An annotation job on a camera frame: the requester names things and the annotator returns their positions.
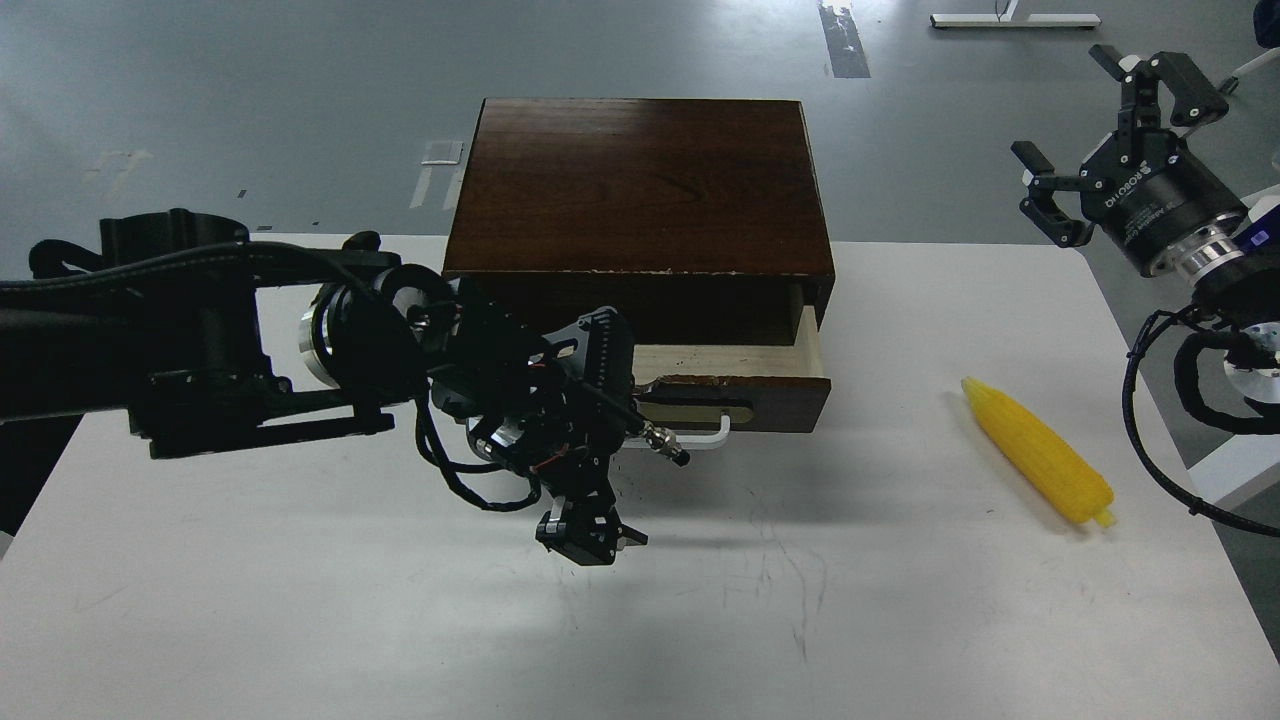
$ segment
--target gray floor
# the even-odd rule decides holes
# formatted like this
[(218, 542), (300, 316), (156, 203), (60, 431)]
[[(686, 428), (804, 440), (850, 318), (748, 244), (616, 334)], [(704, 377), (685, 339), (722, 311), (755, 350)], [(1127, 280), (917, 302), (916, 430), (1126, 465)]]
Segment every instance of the gray floor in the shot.
[[(833, 240), (1039, 243), (1016, 211), (1009, 143), (1036, 140), (1071, 168), (1108, 129), (1119, 92), (1091, 44), (1185, 51), (1212, 78), (1261, 51), (1253, 0), (1027, 1), (1103, 24), (938, 32), (929, 13), (984, 3), (854, 3), (870, 78), (842, 79), (817, 0), (5, 3), (0, 275), (23, 275), (36, 240), (92, 246), (97, 218), (169, 206), (280, 232), (445, 233), (452, 176), (413, 208), (419, 161), (431, 141), (468, 140), (488, 96), (799, 99)], [(1192, 141), (1240, 195), (1280, 182), (1277, 82), (1280, 63), (1249, 76)], [(1187, 301), (1105, 238), (1085, 256), (1130, 338), (1155, 306)], [(1225, 436), (1178, 409), (1170, 356), (1155, 352), (1147, 378), (1193, 464)], [(1117, 357), (1105, 382), (1121, 373)], [(1247, 510), (1275, 521), (1280, 487)], [(1172, 501), (1170, 521), (1183, 521)], [(1238, 536), (1224, 542), (1280, 647), (1277, 544)]]

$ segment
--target scratch mark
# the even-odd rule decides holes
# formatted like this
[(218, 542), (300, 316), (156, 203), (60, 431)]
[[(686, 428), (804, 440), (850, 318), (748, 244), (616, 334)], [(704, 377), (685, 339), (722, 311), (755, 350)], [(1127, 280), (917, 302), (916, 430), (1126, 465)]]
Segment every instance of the scratch mark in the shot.
[(88, 605), (81, 605), (81, 598), (79, 598), (79, 594), (77, 594), (77, 596), (76, 596), (76, 606), (74, 606), (74, 610), (76, 610), (77, 612), (84, 612), (86, 610), (91, 610), (91, 609), (93, 609), (93, 607), (97, 607), (99, 605), (102, 605), (104, 602), (106, 602), (106, 601), (111, 600), (113, 597), (115, 597), (115, 596), (120, 594), (122, 592), (124, 592), (124, 588), (127, 588), (127, 587), (129, 587), (129, 584), (128, 584), (128, 583), (124, 583), (123, 585), (120, 585), (120, 587), (115, 588), (114, 591), (111, 591), (111, 592), (106, 593), (105, 596), (102, 596), (102, 597), (100, 597), (100, 598), (95, 600), (93, 602), (91, 602), (91, 603), (88, 603)]
[(791, 624), (791, 637), (796, 641), (796, 650), (800, 651), (800, 661), (808, 665), (809, 646), (808, 642), (805, 642), (805, 633), (803, 629), (796, 629), (795, 623)]
[(817, 610), (814, 610), (814, 615), (818, 615), (822, 612), (822, 601), (827, 597), (827, 575), (828, 575), (827, 559), (812, 550), (808, 552), (815, 560), (818, 560), (818, 564), (822, 565), (822, 584), (818, 587), (818, 607)]
[(111, 188), (102, 196), (104, 200), (115, 197), (120, 190), (124, 188), (124, 182), (129, 179), (133, 170), (136, 170), (143, 160), (152, 158), (152, 155), (146, 150), (134, 150), (133, 152), (127, 152), (124, 156), (128, 158), (129, 161), (124, 165), (124, 169), (115, 176), (115, 181), (111, 182)]

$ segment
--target black robotic arm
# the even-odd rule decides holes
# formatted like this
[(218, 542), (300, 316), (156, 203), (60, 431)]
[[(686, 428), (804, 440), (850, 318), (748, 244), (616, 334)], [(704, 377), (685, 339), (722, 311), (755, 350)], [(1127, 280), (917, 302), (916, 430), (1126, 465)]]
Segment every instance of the black robotic arm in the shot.
[[(170, 210), (101, 222), (102, 252), (45, 241), (33, 281), (0, 283), (0, 421), (128, 409), (152, 457), (264, 447), (393, 427), (413, 401), (416, 442), (457, 495), (484, 510), (553, 510), (536, 537), (581, 565), (612, 564), (646, 538), (614, 509), (609, 459), (644, 437), (678, 465), (689, 455), (631, 398), (635, 340), (600, 307), (540, 336), (467, 278), (445, 282), (379, 250), (376, 233), (342, 250), (250, 242), (227, 218)], [(255, 291), (320, 284), (300, 348), (330, 386), (296, 392), (262, 352)], [(449, 460), (431, 404), (466, 423), (484, 465)], [(347, 418), (265, 424), (315, 410)], [(460, 473), (506, 469), (530, 493), (489, 502)]]

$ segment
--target wooden top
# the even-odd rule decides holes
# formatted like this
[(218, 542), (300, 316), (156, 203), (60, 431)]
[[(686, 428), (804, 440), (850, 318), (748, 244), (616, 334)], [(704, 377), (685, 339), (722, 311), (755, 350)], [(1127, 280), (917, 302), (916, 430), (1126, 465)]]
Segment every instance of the wooden top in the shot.
[(835, 269), (800, 104), (486, 100), (449, 275), (755, 275)]

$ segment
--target wooden drawer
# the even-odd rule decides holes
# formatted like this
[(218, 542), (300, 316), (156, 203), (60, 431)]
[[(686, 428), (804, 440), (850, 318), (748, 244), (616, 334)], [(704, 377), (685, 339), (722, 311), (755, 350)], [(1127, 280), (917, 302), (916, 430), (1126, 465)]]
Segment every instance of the wooden drawer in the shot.
[(617, 307), (641, 398), (677, 425), (726, 405), (808, 432), (831, 388), (836, 274), (795, 101), (486, 100), (444, 274), (540, 332)]

